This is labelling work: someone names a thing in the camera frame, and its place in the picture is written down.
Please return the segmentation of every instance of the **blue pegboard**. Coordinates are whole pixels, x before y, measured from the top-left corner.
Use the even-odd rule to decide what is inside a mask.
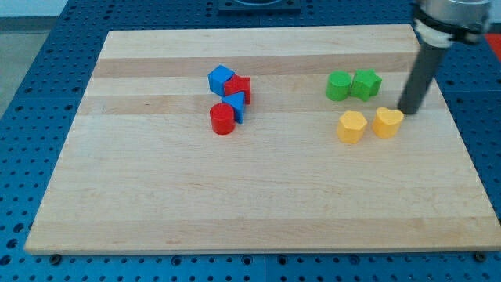
[[[501,253],[48,256],[23,251],[110,30],[410,23],[410,1],[304,0],[300,13],[218,15],[213,1],[70,0],[0,120],[0,281],[501,281]],[[437,75],[501,216],[501,75],[485,41],[454,45]]]

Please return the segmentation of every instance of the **plastic block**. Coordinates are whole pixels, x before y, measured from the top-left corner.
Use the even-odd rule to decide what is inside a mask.
[[[337,70],[327,79],[327,98],[342,101],[348,97],[351,88],[351,76],[346,71]]]
[[[382,78],[374,70],[357,70],[351,85],[351,95],[367,102],[370,97],[377,95]]]
[[[208,75],[209,78],[209,88],[212,92],[223,97],[225,95],[224,84],[235,74],[235,71],[230,70],[228,67],[223,65],[217,66]]]
[[[235,129],[235,113],[226,103],[217,103],[211,108],[212,130],[219,135],[229,134]]]
[[[251,104],[251,78],[241,77],[234,74],[224,85],[225,96],[243,91],[245,93],[245,104]]]
[[[222,102],[233,107],[235,111],[235,121],[241,124],[243,122],[243,115],[245,114],[245,93],[238,92],[230,96],[222,97]]]
[[[343,143],[356,144],[363,136],[367,120],[361,112],[347,110],[339,118],[337,137]]]
[[[404,114],[400,110],[389,110],[379,107],[373,121],[373,131],[380,138],[391,138],[397,134],[404,120]]]

